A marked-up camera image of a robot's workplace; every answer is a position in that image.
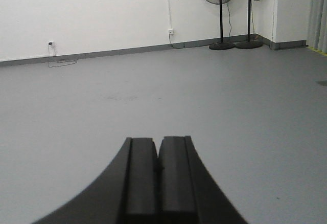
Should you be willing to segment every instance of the power cord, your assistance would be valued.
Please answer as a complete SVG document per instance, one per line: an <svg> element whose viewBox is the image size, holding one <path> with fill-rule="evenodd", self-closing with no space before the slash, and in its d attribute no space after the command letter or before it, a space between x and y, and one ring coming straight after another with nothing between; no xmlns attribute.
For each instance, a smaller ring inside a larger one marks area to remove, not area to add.
<svg viewBox="0 0 327 224"><path fill-rule="evenodd" d="M49 59L50 59L50 45L48 44L48 67L52 68L52 67L62 67L62 66L67 66L67 65L72 65L72 64L76 64L78 59L75 60L69 60L69 59L60 59L57 60L57 64L61 64L61 65L52 65L50 66L49 64Z"/></svg>
<svg viewBox="0 0 327 224"><path fill-rule="evenodd" d="M172 35L172 33L169 32L169 43L170 43L170 46L171 46L172 48L174 48L174 49L184 49L184 48L185 48L185 42L183 42L183 47L182 47L182 48L176 48L176 47L173 46L172 41L171 41L171 39L170 39L171 35Z"/></svg>
<svg viewBox="0 0 327 224"><path fill-rule="evenodd" d="M230 23L229 0L227 0L227 9L228 9L228 22L229 22L229 26L230 26L229 34L228 34L228 42L230 42L230 33L231 33L231 30L232 30L232 26L231 26L231 23Z"/></svg>
<svg viewBox="0 0 327 224"><path fill-rule="evenodd" d="M252 27L253 27L253 33L255 34L254 22L253 22L253 6L252 6L252 0L251 0L251 15L252 15Z"/></svg>

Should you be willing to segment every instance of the skirting board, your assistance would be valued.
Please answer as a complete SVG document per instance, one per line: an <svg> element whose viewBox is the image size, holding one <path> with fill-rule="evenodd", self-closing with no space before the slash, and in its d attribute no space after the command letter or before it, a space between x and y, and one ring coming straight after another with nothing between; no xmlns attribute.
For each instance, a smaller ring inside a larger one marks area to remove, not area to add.
<svg viewBox="0 0 327 224"><path fill-rule="evenodd" d="M224 37L225 42L239 42L245 41L247 35L231 36ZM290 42L272 42L258 34L251 34L251 39L256 39L262 41L265 45L268 45L272 50L280 49L289 49L289 48L301 48L307 47L306 41L290 41ZM81 54L70 54L70 55L61 55L61 56L52 56L52 57L42 57L42 58L32 58L32 59L22 59L22 60L10 60L10 61L0 61L0 67L2 66L12 66L12 65L22 65L22 64L35 64L35 63L47 63L55 62L61 59L87 59L87 58L98 58L112 55L123 55L123 54L135 54L135 53L145 53L153 52L160 50L168 50L171 48L183 49L183 48L194 48L210 45L213 42L219 41L218 38L198 40L198 41L188 41L188 42L179 42L173 44L163 44L157 46L148 46L141 48L132 48L132 49L119 49L111 51L101 51L101 52L92 52L92 53L81 53Z"/></svg>

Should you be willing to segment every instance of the curtain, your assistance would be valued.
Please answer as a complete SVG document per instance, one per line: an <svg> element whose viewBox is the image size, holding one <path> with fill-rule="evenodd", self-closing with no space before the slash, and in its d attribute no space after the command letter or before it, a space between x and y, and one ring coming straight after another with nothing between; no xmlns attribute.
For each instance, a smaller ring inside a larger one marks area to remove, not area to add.
<svg viewBox="0 0 327 224"><path fill-rule="evenodd" d="M311 0L308 45L327 53L327 0Z"/></svg>

